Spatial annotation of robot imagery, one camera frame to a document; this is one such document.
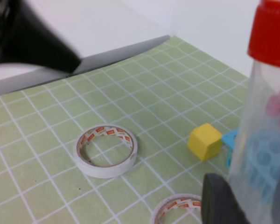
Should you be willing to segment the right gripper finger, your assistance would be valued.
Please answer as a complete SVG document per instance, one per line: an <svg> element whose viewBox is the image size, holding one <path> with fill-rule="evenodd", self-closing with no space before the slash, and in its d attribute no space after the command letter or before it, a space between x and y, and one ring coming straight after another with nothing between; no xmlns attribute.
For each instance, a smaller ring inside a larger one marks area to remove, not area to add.
<svg viewBox="0 0 280 224"><path fill-rule="evenodd" d="M201 217L204 224L247 224L228 182L214 173L203 178Z"/></svg>

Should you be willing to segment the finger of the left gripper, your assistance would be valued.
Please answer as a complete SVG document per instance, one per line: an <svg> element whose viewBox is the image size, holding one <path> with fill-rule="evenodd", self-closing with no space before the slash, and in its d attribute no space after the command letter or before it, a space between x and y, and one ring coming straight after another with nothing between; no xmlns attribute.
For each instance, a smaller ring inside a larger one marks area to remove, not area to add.
<svg viewBox="0 0 280 224"><path fill-rule="evenodd" d="M79 56L45 26L24 0L0 0L0 63L73 73Z"/></svg>

